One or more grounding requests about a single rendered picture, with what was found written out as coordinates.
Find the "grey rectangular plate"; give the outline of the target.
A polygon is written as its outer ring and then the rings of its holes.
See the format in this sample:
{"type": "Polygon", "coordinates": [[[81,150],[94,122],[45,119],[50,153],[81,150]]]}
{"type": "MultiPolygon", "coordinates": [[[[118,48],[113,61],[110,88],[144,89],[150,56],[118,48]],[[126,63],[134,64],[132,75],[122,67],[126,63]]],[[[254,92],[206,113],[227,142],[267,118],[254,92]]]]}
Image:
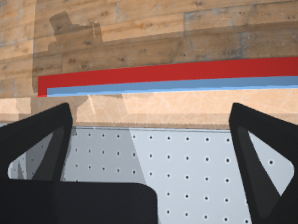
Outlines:
{"type": "MultiPolygon", "coordinates": [[[[293,164],[248,133],[281,196],[293,164]]],[[[52,135],[10,164],[10,179],[31,180],[52,135]]],[[[252,224],[230,129],[72,126],[60,180],[145,184],[159,224],[252,224]]]]}

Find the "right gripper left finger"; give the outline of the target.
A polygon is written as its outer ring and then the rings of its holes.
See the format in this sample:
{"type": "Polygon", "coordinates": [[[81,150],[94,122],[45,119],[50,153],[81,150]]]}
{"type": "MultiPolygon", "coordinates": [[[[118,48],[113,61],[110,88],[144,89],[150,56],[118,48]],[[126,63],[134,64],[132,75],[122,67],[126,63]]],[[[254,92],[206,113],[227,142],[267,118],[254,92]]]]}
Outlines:
{"type": "Polygon", "coordinates": [[[60,180],[73,126],[69,103],[0,127],[0,178],[10,179],[9,165],[53,132],[31,180],[60,180]]]}

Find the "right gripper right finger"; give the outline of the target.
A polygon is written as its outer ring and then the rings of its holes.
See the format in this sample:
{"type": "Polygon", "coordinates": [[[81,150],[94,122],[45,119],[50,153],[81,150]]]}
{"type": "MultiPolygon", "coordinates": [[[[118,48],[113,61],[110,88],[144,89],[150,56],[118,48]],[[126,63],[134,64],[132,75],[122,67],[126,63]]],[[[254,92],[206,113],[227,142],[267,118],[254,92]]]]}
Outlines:
{"type": "Polygon", "coordinates": [[[229,127],[252,224],[298,224],[298,125],[234,102],[229,127]],[[293,164],[281,196],[247,130],[293,164]]]}

